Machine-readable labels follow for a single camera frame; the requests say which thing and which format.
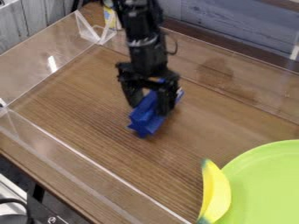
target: gray wall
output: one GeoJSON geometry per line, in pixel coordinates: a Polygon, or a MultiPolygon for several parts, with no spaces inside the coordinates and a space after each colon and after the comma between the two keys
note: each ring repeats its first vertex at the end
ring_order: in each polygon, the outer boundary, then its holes
{"type": "Polygon", "coordinates": [[[271,52],[289,55],[299,32],[299,12],[257,0],[158,1],[169,17],[271,52]]]}
{"type": "Polygon", "coordinates": [[[70,13],[73,0],[4,0],[0,54],[70,13]]]}
{"type": "MultiPolygon", "coordinates": [[[[285,57],[299,31],[299,12],[257,0],[158,0],[165,14],[285,57]]],[[[5,0],[0,53],[70,12],[73,0],[5,0]]]]}

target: banana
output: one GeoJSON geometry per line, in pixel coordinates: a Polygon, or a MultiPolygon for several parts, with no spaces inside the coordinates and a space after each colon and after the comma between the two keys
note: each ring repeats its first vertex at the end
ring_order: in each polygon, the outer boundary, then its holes
{"type": "Polygon", "coordinates": [[[215,223],[229,210],[229,181],[220,168],[204,159],[201,163],[203,202],[196,224],[215,223]]]}

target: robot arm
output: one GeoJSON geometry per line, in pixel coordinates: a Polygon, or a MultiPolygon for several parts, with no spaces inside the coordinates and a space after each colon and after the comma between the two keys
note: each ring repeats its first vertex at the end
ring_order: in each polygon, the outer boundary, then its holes
{"type": "Polygon", "coordinates": [[[117,63],[117,79],[129,105],[144,99],[142,89],[156,92],[156,114],[173,110],[180,76],[168,69],[165,36],[160,29],[164,14],[157,0],[105,0],[113,6],[125,29],[130,62],[117,63]]]}

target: metal bracket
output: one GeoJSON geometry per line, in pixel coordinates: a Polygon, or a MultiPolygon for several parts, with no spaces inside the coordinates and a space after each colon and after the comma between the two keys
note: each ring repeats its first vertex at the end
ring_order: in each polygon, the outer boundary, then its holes
{"type": "Polygon", "coordinates": [[[78,34],[82,39],[102,46],[116,36],[117,31],[110,28],[112,23],[116,20],[114,14],[109,15],[106,25],[101,32],[101,36],[98,36],[94,29],[97,28],[102,29],[102,27],[98,25],[94,25],[93,27],[90,27],[89,22],[86,21],[86,19],[82,17],[81,13],[77,10],[74,11],[74,16],[77,20],[78,34]]]}

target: transparent container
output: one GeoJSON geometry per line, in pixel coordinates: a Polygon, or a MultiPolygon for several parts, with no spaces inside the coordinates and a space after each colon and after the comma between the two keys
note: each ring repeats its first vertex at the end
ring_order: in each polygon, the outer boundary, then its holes
{"type": "Polygon", "coordinates": [[[164,30],[185,96],[138,139],[114,69],[125,34],[92,19],[70,14],[0,56],[0,152],[94,223],[193,223],[201,158],[224,165],[297,137],[297,73],[164,30]]]}

